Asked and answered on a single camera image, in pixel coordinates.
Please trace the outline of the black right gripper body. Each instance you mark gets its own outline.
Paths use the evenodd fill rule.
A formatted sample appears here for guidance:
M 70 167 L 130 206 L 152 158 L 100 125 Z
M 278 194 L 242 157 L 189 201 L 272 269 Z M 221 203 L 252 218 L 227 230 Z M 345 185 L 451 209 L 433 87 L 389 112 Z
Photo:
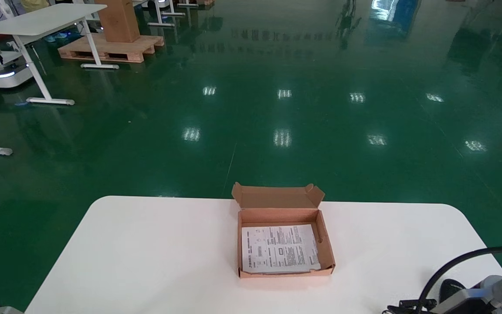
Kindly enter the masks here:
M 440 286 L 440 304 L 459 305 L 465 301 L 466 287 L 456 280 L 444 280 Z

